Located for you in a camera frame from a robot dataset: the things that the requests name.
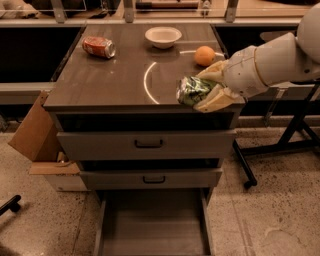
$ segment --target small bowl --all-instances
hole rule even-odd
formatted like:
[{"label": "small bowl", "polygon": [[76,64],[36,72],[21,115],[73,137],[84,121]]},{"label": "small bowl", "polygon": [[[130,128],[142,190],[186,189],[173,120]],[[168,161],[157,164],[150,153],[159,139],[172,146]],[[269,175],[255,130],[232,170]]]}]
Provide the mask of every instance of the small bowl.
[{"label": "small bowl", "polygon": [[154,47],[159,49],[168,49],[172,47],[180,37],[181,32],[171,27],[155,27],[149,29],[145,37],[152,43]]}]

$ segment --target drawer bottom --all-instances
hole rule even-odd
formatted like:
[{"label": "drawer bottom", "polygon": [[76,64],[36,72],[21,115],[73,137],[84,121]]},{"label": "drawer bottom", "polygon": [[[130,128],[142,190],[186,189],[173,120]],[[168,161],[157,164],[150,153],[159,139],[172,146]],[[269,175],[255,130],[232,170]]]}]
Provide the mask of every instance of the drawer bottom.
[{"label": "drawer bottom", "polygon": [[213,255],[201,189],[113,190],[104,194],[100,255]]}]

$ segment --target closed drawer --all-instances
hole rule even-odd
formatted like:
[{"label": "closed drawer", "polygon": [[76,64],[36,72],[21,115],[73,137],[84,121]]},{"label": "closed drawer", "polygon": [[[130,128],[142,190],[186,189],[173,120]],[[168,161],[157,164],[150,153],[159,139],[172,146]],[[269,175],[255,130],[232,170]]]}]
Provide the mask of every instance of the closed drawer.
[{"label": "closed drawer", "polygon": [[213,255],[201,189],[106,191],[94,256]]},{"label": "closed drawer", "polygon": [[223,158],[236,136],[226,131],[60,132],[72,160]]},{"label": "closed drawer", "polygon": [[117,170],[82,171],[82,178],[90,190],[209,188],[217,186],[222,168],[188,170]]}]

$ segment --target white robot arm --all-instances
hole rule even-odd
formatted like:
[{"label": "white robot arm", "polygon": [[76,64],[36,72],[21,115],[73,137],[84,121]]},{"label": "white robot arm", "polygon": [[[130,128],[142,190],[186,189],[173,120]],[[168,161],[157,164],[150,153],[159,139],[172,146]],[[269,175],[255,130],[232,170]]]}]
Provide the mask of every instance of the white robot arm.
[{"label": "white robot arm", "polygon": [[[210,74],[201,72],[198,77],[208,79]],[[296,37],[287,33],[261,46],[249,46],[236,52],[227,60],[222,77],[233,94],[224,89],[227,95],[223,98],[222,92],[217,95],[219,104],[224,99],[230,101],[235,94],[250,98],[274,84],[320,78],[320,4],[302,18]],[[195,109],[210,112],[221,107],[224,105],[215,105],[215,97],[211,95],[210,102],[200,102]]]}]

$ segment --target floor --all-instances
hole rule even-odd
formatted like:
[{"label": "floor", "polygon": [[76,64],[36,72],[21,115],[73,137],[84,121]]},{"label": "floor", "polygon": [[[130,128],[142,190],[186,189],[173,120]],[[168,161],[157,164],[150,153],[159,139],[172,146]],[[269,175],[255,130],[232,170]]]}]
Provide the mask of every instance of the floor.
[{"label": "floor", "polygon": [[[90,256],[99,204],[92,192],[56,192],[0,133],[0,205],[20,194],[21,210],[0,217],[1,256]],[[277,142],[283,128],[238,128],[241,147]],[[223,164],[208,214],[217,256],[320,255],[320,150],[248,157],[258,185],[245,190],[234,152]]]}]

